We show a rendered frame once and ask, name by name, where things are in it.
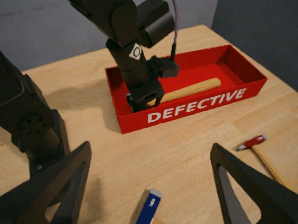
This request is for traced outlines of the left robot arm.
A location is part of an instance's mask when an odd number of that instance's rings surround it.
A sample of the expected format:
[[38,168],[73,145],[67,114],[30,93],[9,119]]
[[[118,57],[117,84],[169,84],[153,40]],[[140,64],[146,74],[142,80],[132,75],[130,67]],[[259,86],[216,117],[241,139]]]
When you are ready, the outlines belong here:
[[[70,0],[70,5],[109,35],[106,47],[122,70],[142,63],[141,45],[151,49],[175,30],[164,0],[145,0],[137,7],[133,0]],[[67,155],[58,110],[51,111],[35,82],[1,50],[0,127],[11,133],[12,143],[27,155],[30,178]]]

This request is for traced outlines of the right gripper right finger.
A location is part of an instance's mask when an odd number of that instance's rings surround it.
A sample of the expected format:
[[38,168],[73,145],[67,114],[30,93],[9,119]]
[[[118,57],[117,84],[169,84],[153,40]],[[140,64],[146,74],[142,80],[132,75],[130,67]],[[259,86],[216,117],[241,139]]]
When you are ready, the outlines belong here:
[[219,143],[213,143],[210,160],[224,224],[252,224],[238,200],[231,177],[258,206],[256,224],[298,224],[298,194],[249,166]]

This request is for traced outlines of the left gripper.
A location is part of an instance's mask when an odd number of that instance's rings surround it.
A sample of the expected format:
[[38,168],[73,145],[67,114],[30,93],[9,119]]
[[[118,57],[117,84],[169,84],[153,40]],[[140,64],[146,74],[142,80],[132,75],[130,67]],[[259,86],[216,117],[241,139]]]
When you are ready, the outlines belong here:
[[[160,77],[158,72],[176,69],[176,67],[177,66],[169,59],[169,57],[157,57],[156,55],[153,55],[150,59],[146,60],[144,55],[144,60],[136,68],[131,70],[119,69],[138,108],[151,109],[158,107],[165,95],[162,84],[158,80]],[[155,106],[149,105],[149,102],[155,98]]]

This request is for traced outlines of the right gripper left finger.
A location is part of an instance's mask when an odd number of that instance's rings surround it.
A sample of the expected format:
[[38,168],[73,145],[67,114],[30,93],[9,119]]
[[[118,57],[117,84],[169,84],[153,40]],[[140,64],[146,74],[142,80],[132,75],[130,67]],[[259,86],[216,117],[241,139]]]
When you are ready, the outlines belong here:
[[[57,163],[2,194],[0,224],[77,224],[91,158],[90,142],[84,141]],[[49,223],[46,209],[72,175],[68,191]]]

